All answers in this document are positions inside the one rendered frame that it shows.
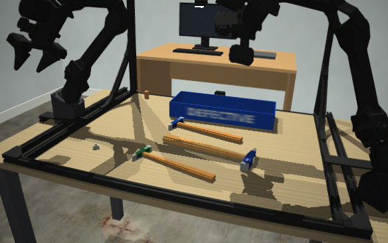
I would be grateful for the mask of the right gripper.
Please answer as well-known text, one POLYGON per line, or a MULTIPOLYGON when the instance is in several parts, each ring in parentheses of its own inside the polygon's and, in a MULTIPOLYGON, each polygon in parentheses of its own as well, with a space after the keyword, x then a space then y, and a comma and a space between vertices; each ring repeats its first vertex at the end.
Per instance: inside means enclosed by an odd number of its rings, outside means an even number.
POLYGON ((56 38, 60 38, 60 31, 56 31, 44 23, 36 22, 35 25, 37 29, 34 35, 29 37, 31 41, 17 33, 10 33, 7 37, 6 41, 15 49, 15 70, 20 69, 28 57, 30 57, 29 52, 32 48, 43 50, 43 56, 36 70, 38 73, 60 60, 60 58, 66 58, 67 50, 57 42, 54 42, 56 38))

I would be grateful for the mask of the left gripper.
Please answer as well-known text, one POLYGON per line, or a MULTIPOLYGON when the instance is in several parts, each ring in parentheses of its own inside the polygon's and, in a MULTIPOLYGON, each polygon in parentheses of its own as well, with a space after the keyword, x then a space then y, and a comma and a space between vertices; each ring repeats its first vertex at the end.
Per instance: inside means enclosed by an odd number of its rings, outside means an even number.
POLYGON ((243 11, 246 5, 241 10, 240 14, 240 28, 237 37, 232 37, 232 39, 240 38, 241 42, 239 44, 234 44, 229 50, 229 60, 232 63, 243 64, 250 66, 254 62, 254 50, 249 47, 249 39, 255 40, 256 32, 262 30, 261 25, 252 25, 248 23, 243 17, 243 11))

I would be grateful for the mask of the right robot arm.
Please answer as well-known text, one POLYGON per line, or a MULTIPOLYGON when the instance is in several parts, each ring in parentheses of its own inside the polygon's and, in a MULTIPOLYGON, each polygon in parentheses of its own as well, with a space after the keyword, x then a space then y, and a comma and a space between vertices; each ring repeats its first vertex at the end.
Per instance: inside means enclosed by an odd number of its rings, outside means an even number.
POLYGON ((124 33, 132 24, 123 0, 21 0, 19 13, 22 16, 17 23, 21 32, 32 37, 37 29, 34 23, 44 23, 46 26, 60 31, 67 17, 74 18, 73 11, 84 7, 107 8, 104 28, 78 60, 71 60, 65 67, 66 83, 58 95, 68 104, 79 102, 82 93, 89 89, 87 80, 91 67, 104 52, 116 35, 124 33), (59 3, 61 4, 59 4, 59 3), (115 11, 116 10, 116 11, 115 11))

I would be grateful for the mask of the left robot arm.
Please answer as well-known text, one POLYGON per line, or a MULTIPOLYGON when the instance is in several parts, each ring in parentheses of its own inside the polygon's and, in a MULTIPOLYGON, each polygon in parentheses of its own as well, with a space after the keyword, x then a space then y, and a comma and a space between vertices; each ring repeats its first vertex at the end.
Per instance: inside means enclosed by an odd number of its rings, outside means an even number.
POLYGON ((324 12, 330 29, 349 60, 357 100, 357 115, 351 116, 352 132, 355 132, 356 138, 365 148, 370 147, 369 158, 373 173, 388 171, 388 117, 377 100, 367 52, 370 40, 369 22, 357 7, 345 0, 216 0, 215 3, 237 11, 215 13, 215 32, 220 37, 227 37, 229 33, 237 37, 240 28, 239 17, 245 3, 247 5, 243 17, 252 25, 261 25, 268 14, 277 17, 279 3, 291 3, 324 12), (341 24, 337 10, 348 15, 350 19, 341 24))

